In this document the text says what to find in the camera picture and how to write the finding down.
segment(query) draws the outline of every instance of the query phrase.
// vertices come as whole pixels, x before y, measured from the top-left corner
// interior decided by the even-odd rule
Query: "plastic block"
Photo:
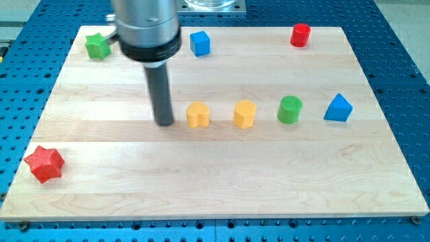
[[[202,102],[193,102],[187,108],[187,124],[190,128],[209,125],[210,110]]]
[[[190,34],[190,48],[196,56],[210,53],[210,38],[205,31]]]
[[[346,122],[352,111],[352,105],[338,93],[330,103],[324,115],[325,120]]]
[[[24,158],[33,175],[42,184],[54,177],[61,177],[61,167],[65,160],[56,149],[38,146],[33,154]]]
[[[103,60],[111,53],[108,42],[100,33],[86,36],[86,39],[85,47],[87,48],[89,58],[100,58]]]
[[[304,47],[308,44],[310,27],[307,24],[296,24],[293,27],[290,43],[295,47]]]
[[[256,110],[257,106],[249,100],[237,102],[236,107],[234,108],[234,124],[239,128],[252,127],[254,125]]]
[[[302,110],[302,101],[298,97],[288,95],[282,98],[277,119],[284,124],[293,124],[297,122],[300,111]]]

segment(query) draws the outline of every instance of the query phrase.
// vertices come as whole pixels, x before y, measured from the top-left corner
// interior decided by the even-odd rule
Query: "yellow block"
[[[254,125],[256,110],[257,106],[249,100],[237,102],[236,107],[234,108],[234,124],[239,128],[252,127]]]
[[[187,108],[187,124],[190,128],[209,125],[209,108],[202,102],[193,102]]]

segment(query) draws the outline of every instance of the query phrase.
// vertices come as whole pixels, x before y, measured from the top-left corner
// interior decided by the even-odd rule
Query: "wooden tabletop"
[[[205,30],[197,58],[189,34]],[[83,26],[25,156],[38,145],[65,159],[39,184],[21,163],[0,219],[146,220],[424,215],[428,206],[341,28],[312,28],[305,48],[291,28],[183,28],[168,62],[175,123],[159,127],[141,63],[120,54],[90,60]],[[348,122],[323,120],[342,93]],[[297,123],[276,118],[295,95]],[[254,127],[233,124],[234,105],[257,105]],[[210,125],[188,128],[194,101]]]

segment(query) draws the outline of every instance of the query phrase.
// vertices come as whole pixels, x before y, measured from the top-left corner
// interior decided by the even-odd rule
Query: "green block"
[[[111,53],[108,42],[100,33],[86,36],[86,39],[85,47],[87,48],[89,58],[100,58],[103,60]]]
[[[285,96],[281,100],[281,105],[279,105],[277,119],[284,124],[293,124],[297,122],[301,110],[302,101],[298,97],[292,95]]]

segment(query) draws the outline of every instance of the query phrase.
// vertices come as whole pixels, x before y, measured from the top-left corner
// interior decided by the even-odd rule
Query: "yellow heart-shaped block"
[[[187,108],[187,124],[190,128],[209,125],[209,107],[202,102],[193,102]]]

